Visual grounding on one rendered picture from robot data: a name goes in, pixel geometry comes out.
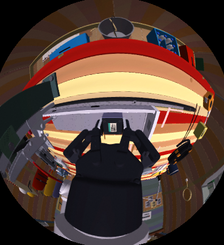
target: striped wall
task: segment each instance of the striped wall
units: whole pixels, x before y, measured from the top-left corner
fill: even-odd
[[[23,38],[16,41],[0,72],[0,105],[23,90],[30,79],[30,64],[47,46],[74,29],[101,22],[112,15],[162,29],[189,46],[195,57],[204,59],[205,70],[200,73],[217,95],[204,137],[195,142],[192,152],[178,164],[179,173],[162,175],[163,228],[165,233],[170,233],[202,207],[201,184],[224,164],[224,64],[217,61],[212,50],[196,33],[201,30],[193,30],[186,20],[179,19],[174,13],[138,0],[85,0],[68,5],[47,17],[43,15],[43,20],[33,23],[29,31],[25,30],[27,33]],[[22,172],[20,176],[23,179],[25,169]],[[186,178],[192,192],[188,202],[182,197]],[[7,180],[5,182],[12,195],[33,218],[51,221],[52,210],[56,207],[51,197],[39,195],[30,198]],[[44,212],[46,207],[50,210],[47,217]]]

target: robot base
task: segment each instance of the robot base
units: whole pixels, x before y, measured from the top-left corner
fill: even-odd
[[[54,233],[84,245],[139,245],[144,244],[149,240],[149,228],[148,225],[142,221],[142,225],[139,229],[130,234],[123,236],[117,236],[112,238],[93,236],[77,230],[66,220],[64,213],[57,215],[54,222]]]

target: gray metal bucket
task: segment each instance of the gray metal bucket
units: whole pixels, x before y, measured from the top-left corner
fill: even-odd
[[[117,31],[115,31],[110,19],[117,28]],[[98,30],[105,39],[129,39],[134,31],[134,25],[127,19],[121,17],[111,17],[100,22],[98,25]]]

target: blue box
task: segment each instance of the blue box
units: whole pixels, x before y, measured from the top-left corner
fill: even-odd
[[[147,42],[148,43],[152,43],[152,44],[155,44],[155,45],[158,45],[158,46],[161,46],[165,49],[167,49],[167,45],[166,45],[166,41],[165,39],[161,41],[161,43],[159,43],[159,40],[158,40],[158,35],[159,36],[166,36],[166,38],[171,38],[173,39],[171,43],[171,45],[174,45],[175,47],[173,48],[173,50],[169,50],[170,52],[174,52],[175,54],[177,54],[178,56],[180,56],[180,51],[179,51],[179,48],[178,48],[178,44],[177,44],[177,41],[176,41],[176,38],[172,35],[170,35],[169,33],[167,32],[164,32],[164,31],[161,31],[159,29],[156,29],[156,28],[153,28],[149,34],[146,36],[147,38]]]
[[[68,51],[69,49],[75,48],[77,46],[80,46],[82,44],[89,43],[89,42],[90,42],[89,36],[86,33],[81,34],[69,40],[68,42],[64,43],[57,50],[55,50],[52,54],[50,54],[49,56],[50,61],[56,58],[57,56],[59,56],[60,54]]]

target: red chair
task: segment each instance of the red chair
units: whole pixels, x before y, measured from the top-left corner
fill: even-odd
[[[47,184],[48,176],[44,174],[42,171],[37,169],[37,172],[35,173],[35,177],[33,179],[32,186],[37,191],[42,191],[45,188],[45,185]]]

